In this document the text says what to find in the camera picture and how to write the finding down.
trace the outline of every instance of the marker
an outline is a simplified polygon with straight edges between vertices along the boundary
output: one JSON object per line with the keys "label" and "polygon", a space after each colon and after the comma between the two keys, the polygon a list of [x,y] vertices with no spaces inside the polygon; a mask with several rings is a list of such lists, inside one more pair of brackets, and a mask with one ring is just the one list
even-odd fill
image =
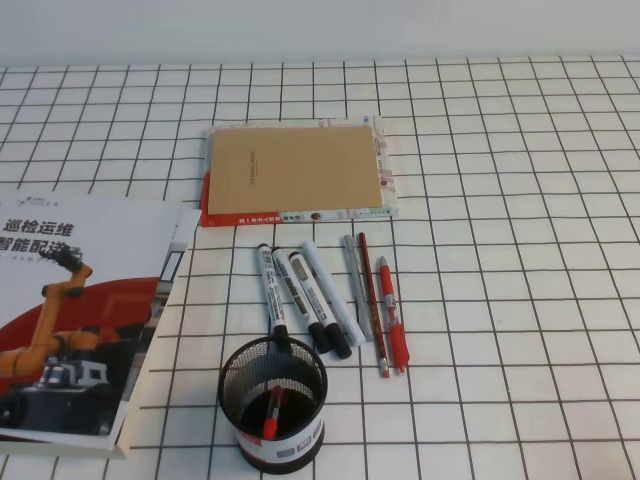
{"label": "marker", "polygon": [[358,256],[356,255],[356,243],[351,235],[343,237],[344,251],[347,257],[347,268],[351,276],[351,287],[356,297],[358,305],[358,315],[360,316],[360,327],[367,341],[373,341],[373,330],[371,328],[371,317],[369,315],[369,304],[364,295],[360,268],[358,267]]}
{"label": "marker", "polygon": [[329,340],[327,340],[327,336],[324,333],[324,327],[318,320],[316,312],[313,310],[311,305],[309,305],[307,296],[304,293],[302,285],[300,285],[300,281],[298,280],[296,273],[293,271],[293,267],[289,262],[287,254],[280,247],[274,248],[271,254],[276,265],[276,270],[280,273],[282,280],[284,280],[284,283],[293,298],[296,310],[298,310],[298,313],[307,324],[307,330],[309,331],[311,338],[313,338],[316,349],[320,353],[327,353],[331,350],[331,345],[329,345]]}
{"label": "marker", "polygon": [[291,260],[291,267],[296,273],[298,280],[300,280],[300,285],[304,293],[307,294],[309,303],[311,303],[313,310],[324,325],[324,332],[327,340],[329,340],[329,345],[336,351],[338,357],[342,359],[349,358],[351,356],[351,348],[344,338],[340,325],[336,322],[329,305],[327,305],[327,301],[322,296],[320,287],[318,287],[318,284],[313,278],[313,273],[311,273],[311,269],[309,265],[307,265],[306,260],[299,252],[293,252],[289,255],[289,260]]}
{"label": "marker", "polygon": [[280,291],[276,283],[276,269],[273,264],[271,249],[266,243],[258,246],[258,264],[260,265],[264,291],[267,294],[267,304],[269,305],[272,325],[271,331],[276,339],[288,339],[289,334],[284,320],[284,309],[282,308]]}
{"label": "marker", "polygon": [[347,336],[351,340],[351,344],[354,347],[358,347],[366,343],[367,339],[365,338],[364,333],[362,333],[360,325],[358,325],[356,319],[353,318],[353,315],[347,307],[347,302],[345,302],[344,299],[340,296],[340,293],[336,288],[336,284],[331,278],[331,274],[325,268],[316,244],[312,241],[306,240],[302,244],[302,249],[307,254],[309,263],[311,264],[313,270],[316,272],[318,281],[322,285],[322,288],[324,288],[327,297],[329,298],[329,300],[331,300],[331,305],[333,306],[333,309],[336,313],[336,318],[340,322],[340,326],[345,330],[345,332],[347,332]]}

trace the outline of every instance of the book cover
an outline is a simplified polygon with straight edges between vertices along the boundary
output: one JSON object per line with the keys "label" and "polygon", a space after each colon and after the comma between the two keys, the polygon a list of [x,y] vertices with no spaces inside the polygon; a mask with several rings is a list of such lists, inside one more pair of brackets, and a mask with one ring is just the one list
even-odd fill
{"label": "book cover", "polygon": [[0,192],[0,449],[113,447],[152,307],[173,280],[163,271],[175,272],[198,216],[172,202]]}
{"label": "book cover", "polygon": [[398,213],[377,117],[212,128],[206,157],[212,168],[202,189],[205,227]]}

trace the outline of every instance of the red pen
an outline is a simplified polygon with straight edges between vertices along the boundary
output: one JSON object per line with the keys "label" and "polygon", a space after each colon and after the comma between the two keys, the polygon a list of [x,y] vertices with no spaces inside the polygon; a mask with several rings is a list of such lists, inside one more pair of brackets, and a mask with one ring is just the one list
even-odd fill
{"label": "red pen", "polygon": [[393,282],[391,281],[391,270],[387,261],[380,259],[380,281],[382,282],[382,295],[389,313],[389,332],[391,334],[391,350],[393,352],[393,363],[400,373],[404,375],[404,370],[409,366],[409,349],[407,339],[404,334],[404,325],[396,315],[396,298],[393,293]]}

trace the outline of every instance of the pen holder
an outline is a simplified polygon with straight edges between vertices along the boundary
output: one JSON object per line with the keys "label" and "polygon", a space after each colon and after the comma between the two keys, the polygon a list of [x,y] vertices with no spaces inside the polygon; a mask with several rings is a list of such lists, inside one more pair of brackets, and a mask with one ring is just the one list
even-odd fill
{"label": "pen holder", "polygon": [[[274,475],[304,467],[324,439],[327,372],[306,344],[288,341],[289,351],[277,348],[273,337],[247,343],[227,361],[218,382],[220,407],[235,429],[242,455],[258,470]],[[265,440],[263,427],[276,386],[284,389],[284,401],[275,438]]]}

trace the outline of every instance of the orange robotic arm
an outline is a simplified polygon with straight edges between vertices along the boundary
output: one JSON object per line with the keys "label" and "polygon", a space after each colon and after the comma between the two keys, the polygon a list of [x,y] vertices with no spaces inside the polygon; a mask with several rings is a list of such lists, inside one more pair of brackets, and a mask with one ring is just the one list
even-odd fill
{"label": "orange robotic arm", "polygon": [[[60,348],[60,343],[53,338],[53,332],[58,321],[62,302],[65,297],[81,295],[85,281],[92,273],[91,268],[72,257],[68,249],[61,251],[55,257],[47,258],[55,259],[61,266],[69,270],[71,279],[66,282],[52,283],[42,289],[45,300],[38,317],[36,329],[33,332],[31,345],[26,348],[0,352],[0,377],[33,375],[42,368],[47,357]],[[63,333],[69,335],[69,340],[73,340],[71,336],[74,332]],[[93,348],[95,348],[98,342],[97,334],[91,332],[78,333],[85,335],[78,336],[73,343],[86,346],[93,345]]]}

